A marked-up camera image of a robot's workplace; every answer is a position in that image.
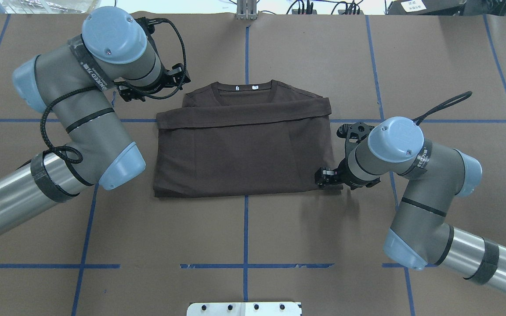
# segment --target white label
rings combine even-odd
[[[421,0],[411,0],[405,1],[401,3],[403,10],[406,12],[416,12],[421,10],[427,10],[427,7],[423,4]]]

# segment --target dark gray t-shirt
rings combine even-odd
[[[200,198],[316,190],[333,166],[328,98],[272,80],[218,82],[158,113],[155,196]]]

